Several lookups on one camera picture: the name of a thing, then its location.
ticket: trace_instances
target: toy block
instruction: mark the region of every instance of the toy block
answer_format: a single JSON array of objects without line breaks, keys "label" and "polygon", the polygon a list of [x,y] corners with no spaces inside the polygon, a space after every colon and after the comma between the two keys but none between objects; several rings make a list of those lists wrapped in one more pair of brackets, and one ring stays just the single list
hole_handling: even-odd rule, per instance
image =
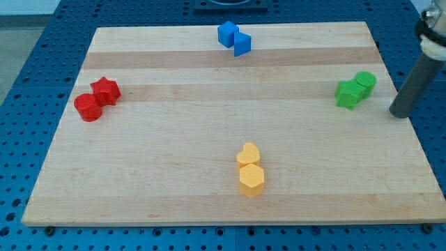
[{"label": "toy block", "polygon": [[255,164],[240,170],[240,192],[249,198],[261,195],[265,188],[265,172]]},{"label": "toy block", "polygon": [[234,56],[251,51],[251,36],[241,32],[234,33]]},{"label": "toy block", "polygon": [[84,93],[75,99],[75,108],[81,118],[86,122],[92,122],[102,115],[102,109],[96,97],[90,93]]},{"label": "toy block", "polygon": [[249,164],[260,164],[260,151],[253,143],[244,144],[243,150],[237,154],[237,172]]},{"label": "toy block", "polygon": [[218,26],[218,42],[230,48],[234,45],[234,33],[238,31],[238,26],[231,21]]},{"label": "toy block", "polygon": [[364,95],[362,99],[366,99],[370,97],[371,92],[373,91],[376,84],[376,77],[372,73],[369,72],[358,72],[355,76],[355,80],[358,84],[365,88]]},{"label": "toy block", "polygon": [[334,94],[337,99],[336,106],[349,110],[355,109],[355,105],[361,101],[365,91],[365,87],[359,85],[354,79],[340,81]]},{"label": "toy block", "polygon": [[101,107],[104,105],[116,105],[116,100],[121,96],[116,81],[108,80],[105,77],[101,77],[99,81],[91,83],[90,86]]}]

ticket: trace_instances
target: blue pegboard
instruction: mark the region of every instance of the blue pegboard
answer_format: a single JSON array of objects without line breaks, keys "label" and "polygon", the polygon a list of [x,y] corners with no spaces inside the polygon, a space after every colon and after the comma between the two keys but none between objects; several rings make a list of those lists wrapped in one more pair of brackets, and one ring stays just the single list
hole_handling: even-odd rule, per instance
[{"label": "blue pegboard", "polygon": [[[99,26],[367,22],[397,88],[420,46],[408,0],[268,0],[267,12],[194,13],[191,1],[62,0],[0,107],[0,250],[446,250],[446,225],[42,228],[20,223]],[[411,121],[446,192],[446,70]]]}]

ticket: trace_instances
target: wooden cutting board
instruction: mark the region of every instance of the wooden cutting board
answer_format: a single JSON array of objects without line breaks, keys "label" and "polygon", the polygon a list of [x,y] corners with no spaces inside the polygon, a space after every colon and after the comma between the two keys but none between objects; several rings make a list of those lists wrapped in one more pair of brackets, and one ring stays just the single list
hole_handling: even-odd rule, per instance
[{"label": "wooden cutting board", "polygon": [[[23,223],[29,226],[339,225],[444,222],[446,202],[364,22],[240,25],[234,58],[216,26],[99,28]],[[374,94],[336,107],[366,70]],[[102,76],[115,107],[73,107]],[[261,152],[265,191],[238,191],[236,154]]]}]

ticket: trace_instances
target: blue cube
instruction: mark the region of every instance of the blue cube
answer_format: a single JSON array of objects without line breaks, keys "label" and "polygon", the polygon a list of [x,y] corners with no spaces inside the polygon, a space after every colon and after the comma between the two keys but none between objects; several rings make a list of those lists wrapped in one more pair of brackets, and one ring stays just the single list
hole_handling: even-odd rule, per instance
[{"label": "blue cube", "polygon": [[238,31],[238,26],[231,21],[218,26],[218,42],[230,48],[234,45],[234,33]]},{"label": "blue cube", "polygon": [[251,51],[251,36],[241,32],[234,33],[234,56]]}]

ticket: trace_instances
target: yellow block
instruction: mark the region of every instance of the yellow block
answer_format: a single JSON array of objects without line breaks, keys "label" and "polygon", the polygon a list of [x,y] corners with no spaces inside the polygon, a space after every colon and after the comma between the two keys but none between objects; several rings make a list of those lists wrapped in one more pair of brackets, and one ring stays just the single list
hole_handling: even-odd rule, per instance
[{"label": "yellow block", "polygon": [[243,151],[237,154],[237,172],[248,164],[260,165],[260,151],[253,143],[244,144]]},{"label": "yellow block", "polygon": [[249,164],[240,169],[240,192],[249,198],[261,195],[265,188],[265,173],[261,167]]}]

